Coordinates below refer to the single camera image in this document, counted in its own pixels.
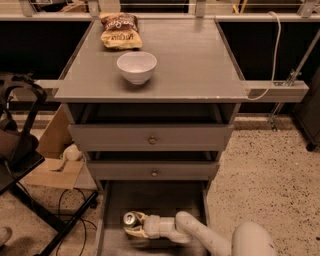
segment gray cabinet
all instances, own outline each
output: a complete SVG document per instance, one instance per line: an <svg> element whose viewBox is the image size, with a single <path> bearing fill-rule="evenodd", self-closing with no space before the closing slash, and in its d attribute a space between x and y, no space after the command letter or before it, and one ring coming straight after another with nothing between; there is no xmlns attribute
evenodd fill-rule
<svg viewBox="0 0 320 256"><path fill-rule="evenodd" d="M116 66L124 52L104 48L96 21L55 95L104 195L96 255L204 256L197 243L128 238L121 217L183 209L208 224L206 189L246 95L214 20L146 18L139 26L143 50L158 59L145 85L124 80Z"/></svg>

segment open drawer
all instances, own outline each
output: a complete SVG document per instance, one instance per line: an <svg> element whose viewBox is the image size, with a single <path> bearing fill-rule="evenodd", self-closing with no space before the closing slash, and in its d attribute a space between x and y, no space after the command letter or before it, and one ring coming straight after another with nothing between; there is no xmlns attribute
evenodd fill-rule
<svg viewBox="0 0 320 256"><path fill-rule="evenodd" d="M123 216L129 211L147 215L175 217L187 211L206 223L204 182L197 181L112 181L106 185L96 237L96 256L208 256L194 238L188 245L178 245L166 238L149 240L128 236Z"/></svg>
<svg viewBox="0 0 320 256"><path fill-rule="evenodd" d="M229 124L235 103L68 103L75 124Z"/></svg>

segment terrazzo floor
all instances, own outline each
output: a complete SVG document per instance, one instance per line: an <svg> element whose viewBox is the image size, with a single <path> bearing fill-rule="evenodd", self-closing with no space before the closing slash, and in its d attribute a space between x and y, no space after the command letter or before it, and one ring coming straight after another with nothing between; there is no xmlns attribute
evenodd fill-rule
<svg viewBox="0 0 320 256"><path fill-rule="evenodd" d="M271 234L279 256L317 256L320 252L320 150L308 152L307 140L290 116L276 120L270 129L265 116L238 116L235 130L221 158L220 170L208 192L211 226L231 240L244 221L259 223ZM63 190L26 186L30 195L56 212ZM77 190L62 200L62 213L82 202ZM97 224L98 207L84 219ZM55 232L8 192L0 196L0 226L10 226L13 236L0 248L1 256L40 253ZM82 255L92 255L95 227L86 222L86 245ZM84 228L78 222L58 254L79 255Z"/></svg>

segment cable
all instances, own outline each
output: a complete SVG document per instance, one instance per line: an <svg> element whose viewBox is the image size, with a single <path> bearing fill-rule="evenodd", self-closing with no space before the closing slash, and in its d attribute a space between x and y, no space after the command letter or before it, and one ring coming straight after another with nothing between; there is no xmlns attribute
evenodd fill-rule
<svg viewBox="0 0 320 256"><path fill-rule="evenodd" d="M4 164L6 166L6 169L8 171L8 173L10 174L10 176L12 178L14 178L14 175L9 167L9 164L8 164L8 161L4 160ZM33 211L36 213L36 209L34 207L34 199L31 197L30 193L28 192L28 190L20 183L20 182L17 182L17 185L20 187L20 189L24 190L24 192L26 193L26 195L29 197L30 201L31 201L31 205L32 205L32 208L33 208ZM83 198L83 201L85 202L87 199L83 193L83 191L81 189L78 189L78 188L75 188L75 190L79 191L82 195L82 198ZM59 219L61 219L61 216L73 216L72 214L61 214L61 201L62 201L62 198L63 198L63 195L68 192L69 190L68 189L65 189L61 195L60 195L60 198L59 198L59 202L58 202L58 214L56 214L58 216ZM88 222L90 223L91 225L93 225L95 227L95 229L97 229L97 226L92 222L92 221L89 221L89 220L85 220L83 218L80 218L82 224L83 224L83 228L84 228L84 241L83 241L83 245L82 245L82 248L81 248L81 251L80 251L80 254L79 256L81 256L84 252L84 248L86 246L86 243L87 243L87 227L86 227L86 224L85 222ZM58 251L62 245L62 243L64 242L65 238L67 236L65 236L61 242L59 243L58 247L57 247L57 250L56 250L56 256L58 256Z"/></svg>
<svg viewBox="0 0 320 256"><path fill-rule="evenodd" d="M81 193L82 198L83 198L83 201L85 202L87 199L86 199L83 191L82 191L81 189L78 189L78 188L75 188L75 190L77 190L77 191L79 191L79 192ZM61 201L62 201L62 198L63 198L64 194L65 194L67 191L69 191L69 190L68 190L68 189L65 189L65 190L61 193L60 198L59 198L59 202L58 202L58 214L57 214L59 219L61 219L60 216L62 216L62 215L64 215L64 216L68 216L68 215L69 215L69 214L61 214L61 212L60 212L60 211L61 211ZM92 224L92 225L97 229L96 225L95 225L93 222L88 221L88 220L84 220L84 219L82 219L82 218L80 218L80 220L81 220L81 222L82 222L82 224L83 224L83 228L84 228L84 241L83 241L82 249L81 249L81 251L80 251L79 256L82 255L82 253L83 253L83 251L84 251L84 248L85 248L85 246L86 246L86 243L87 243L87 227L86 227L85 221L88 222L88 223L90 223L90 224ZM58 256L58 252L59 252L59 250L60 250L60 247L61 247L62 243L64 242L64 240L66 239L66 237L67 237L67 236L65 236L65 237L61 240L61 242L59 243L59 245L58 245L58 247L57 247L57 250L56 250L56 256Z"/></svg>
<svg viewBox="0 0 320 256"><path fill-rule="evenodd" d="M274 50L274 54L273 54L272 76L271 76L271 81L270 81L270 85L272 85L273 84L273 80L274 80L275 70L276 70L277 53L278 53L279 40L280 40L280 35L281 35L281 23L280 23L280 19L279 19L278 15L275 12L268 12L268 13L271 16L275 17L277 19L277 22L278 22L278 35L277 35L277 41L276 41L275 50ZM270 87L267 88L264 91L264 93L262 93L260 96L258 96L256 98L249 98L249 96L248 96L247 99L251 100L251 101L259 100L263 96L265 96L269 90L270 90Z"/></svg>

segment chip bag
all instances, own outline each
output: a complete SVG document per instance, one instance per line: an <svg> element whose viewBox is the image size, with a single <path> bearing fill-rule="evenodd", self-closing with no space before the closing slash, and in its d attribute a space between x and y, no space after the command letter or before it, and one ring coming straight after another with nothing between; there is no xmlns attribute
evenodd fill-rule
<svg viewBox="0 0 320 256"><path fill-rule="evenodd" d="M100 19L104 26L101 40L107 48L125 50L142 47L135 15L120 12L101 15Z"/></svg>

